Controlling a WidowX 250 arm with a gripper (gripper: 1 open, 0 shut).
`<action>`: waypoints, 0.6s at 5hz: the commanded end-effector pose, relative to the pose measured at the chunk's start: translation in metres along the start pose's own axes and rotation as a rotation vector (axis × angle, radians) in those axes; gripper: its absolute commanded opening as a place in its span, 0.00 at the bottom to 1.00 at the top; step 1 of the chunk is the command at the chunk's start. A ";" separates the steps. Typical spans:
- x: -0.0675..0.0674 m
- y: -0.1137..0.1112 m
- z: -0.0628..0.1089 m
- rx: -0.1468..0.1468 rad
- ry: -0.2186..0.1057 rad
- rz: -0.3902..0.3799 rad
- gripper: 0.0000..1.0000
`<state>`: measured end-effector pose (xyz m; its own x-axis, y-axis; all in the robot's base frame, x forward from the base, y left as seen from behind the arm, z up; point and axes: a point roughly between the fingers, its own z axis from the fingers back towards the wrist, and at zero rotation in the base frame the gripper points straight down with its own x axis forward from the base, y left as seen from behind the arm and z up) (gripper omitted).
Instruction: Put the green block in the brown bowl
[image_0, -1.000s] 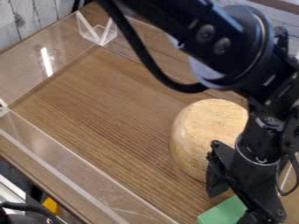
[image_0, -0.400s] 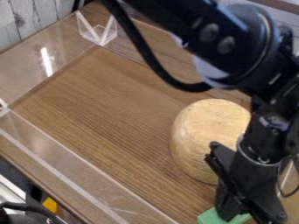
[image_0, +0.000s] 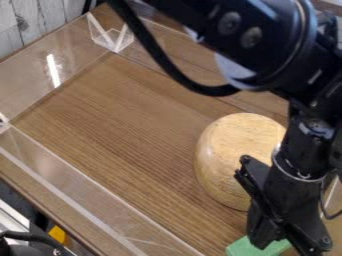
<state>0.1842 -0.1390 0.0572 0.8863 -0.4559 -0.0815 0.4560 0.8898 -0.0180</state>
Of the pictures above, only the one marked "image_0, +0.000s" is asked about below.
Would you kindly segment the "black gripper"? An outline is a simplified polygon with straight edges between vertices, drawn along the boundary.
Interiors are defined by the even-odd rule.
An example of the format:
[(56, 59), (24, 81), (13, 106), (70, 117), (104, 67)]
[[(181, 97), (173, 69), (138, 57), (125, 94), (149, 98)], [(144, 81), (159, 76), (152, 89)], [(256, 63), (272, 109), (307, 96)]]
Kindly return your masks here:
[(323, 256), (332, 239), (320, 220), (317, 203), (323, 176), (303, 179), (295, 168), (275, 154), (267, 166), (249, 155), (240, 157), (233, 178), (251, 197), (247, 237), (264, 250), (287, 240), (300, 256)]

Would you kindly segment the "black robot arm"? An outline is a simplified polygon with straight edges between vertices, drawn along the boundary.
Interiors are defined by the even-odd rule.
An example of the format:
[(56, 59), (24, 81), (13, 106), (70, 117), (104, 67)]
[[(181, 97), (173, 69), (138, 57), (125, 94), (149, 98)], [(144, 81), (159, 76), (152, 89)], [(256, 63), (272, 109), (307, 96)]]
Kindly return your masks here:
[(213, 90), (269, 91), (288, 102), (289, 122), (271, 162), (240, 159), (235, 178), (251, 196), (247, 236), (265, 248), (287, 240), (300, 256), (323, 256), (323, 191), (342, 170), (342, 50), (336, 19), (309, 0), (144, 0), (216, 53), (219, 67), (243, 67)]

